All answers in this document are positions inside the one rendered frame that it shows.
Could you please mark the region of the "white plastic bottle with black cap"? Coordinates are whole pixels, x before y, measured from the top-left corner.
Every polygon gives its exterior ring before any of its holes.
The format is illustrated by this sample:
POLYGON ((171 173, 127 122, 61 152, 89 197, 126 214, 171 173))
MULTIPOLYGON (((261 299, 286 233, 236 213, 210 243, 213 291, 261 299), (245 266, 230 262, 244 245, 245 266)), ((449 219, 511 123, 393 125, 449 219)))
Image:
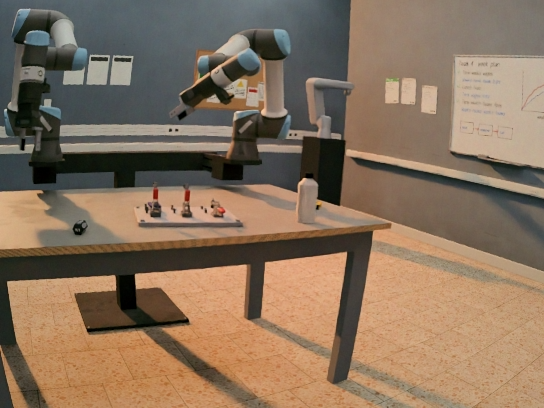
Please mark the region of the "white plastic bottle with black cap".
POLYGON ((296 218, 297 223, 314 223, 317 204, 318 184, 314 173, 305 172, 305 178, 298 184, 296 218))

